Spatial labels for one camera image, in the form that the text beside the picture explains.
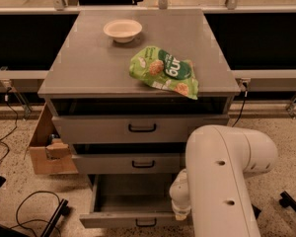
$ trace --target bowl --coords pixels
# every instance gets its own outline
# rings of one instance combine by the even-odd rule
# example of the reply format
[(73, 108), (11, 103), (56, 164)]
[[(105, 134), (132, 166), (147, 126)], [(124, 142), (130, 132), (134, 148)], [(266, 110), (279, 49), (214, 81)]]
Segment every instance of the bowl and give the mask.
[(134, 20), (114, 20), (104, 26), (104, 32), (116, 42), (132, 41), (142, 30), (142, 26)]

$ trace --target floor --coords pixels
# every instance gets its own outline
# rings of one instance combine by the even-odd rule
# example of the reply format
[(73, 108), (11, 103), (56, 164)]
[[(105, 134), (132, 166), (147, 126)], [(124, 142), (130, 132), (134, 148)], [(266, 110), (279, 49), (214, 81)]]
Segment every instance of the floor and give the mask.
[[(230, 111), (229, 125), (234, 123), (239, 113), (240, 104), (234, 104)], [(91, 190), (84, 176), (81, 175), (35, 175), (27, 147), (37, 124), (41, 107), (35, 107), (28, 120), (18, 120), (18, 128), (4, 141), (11, 147), (11, 152), (0, 165), (0, 175), (7, 181), (0, 189), (0, 224), (12, 227), (17, 224), (16, 211), (21, 202), (31, 193), (50, 191), (60, 198), (66, 198), (72, 208), (67, 217), (61, 217), (58, 228), (63, 237), (128, 237), (128, 236), (169, 236), (191, 237), (193, 230), (187, 227), (155, 228), (113, 228), (85, 229), (79, 221), (79, 214), (88, 213)], [(5, 107), (0, 107), (0, 137), (14, 127), (15, 114)], [(269, 173), (246, 179), (252, 203), (262, 210), (258, 225), (262, 237), (296, 237), (296, 213), (279, 205), (280, 194), (284, 191), (296, 199), (296, 119), (288, 116), (284, 106), (247, 104), (242, 118), (236, 124), (260, 130), (269, 135), (278, 148), (279, 159)], [(5, 149), (0, 145), (0, 158)], [(19, 211), (21, 222), (34, 218), (49, 220), (57, 207), (57, 200), (50, 194), (37, 194), (27, 200)], [(28, 227), (41, 233), (45, 223), (29, 223)], [(16, 230), (34, 236), (20, 227)], [(59, 236), (54, 231), (51, 236)]]

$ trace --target robotic arm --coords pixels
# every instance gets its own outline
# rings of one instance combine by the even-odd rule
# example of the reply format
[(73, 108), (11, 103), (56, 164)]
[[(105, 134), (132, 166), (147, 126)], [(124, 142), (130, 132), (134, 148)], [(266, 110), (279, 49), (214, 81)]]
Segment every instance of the robotic arm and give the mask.
[(170, 188), (176, 218), (191, 209), (196, 237), (259, 237), (244, 173), (274, 167), (274, 142), (256, 130), (206, 125), (189, 137), (185, 158)]

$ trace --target cardboard box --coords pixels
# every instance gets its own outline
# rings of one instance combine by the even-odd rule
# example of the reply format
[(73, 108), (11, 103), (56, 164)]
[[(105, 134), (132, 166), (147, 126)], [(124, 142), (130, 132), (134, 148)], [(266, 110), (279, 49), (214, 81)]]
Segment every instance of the cardboard box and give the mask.
[(45, 105), (29, 145), (34, 172), (37, 175), (76, 174), (78, 171), (71, 159), (69, 146), (60, 139), (53, 139), (47, 145), (49, 136), (57, 134), (51, 118), (52, 114)]

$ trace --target green chip bag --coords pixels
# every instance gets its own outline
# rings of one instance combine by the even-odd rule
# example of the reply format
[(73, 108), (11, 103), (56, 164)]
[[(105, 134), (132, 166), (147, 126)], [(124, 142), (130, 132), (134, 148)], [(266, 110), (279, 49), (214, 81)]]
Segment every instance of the green chip bag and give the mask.
[(129, 75), (153, 88), (197, 99), (198, 82), (191, 61), (176, 60), (157, 46), (147, 46), (131, 58)]

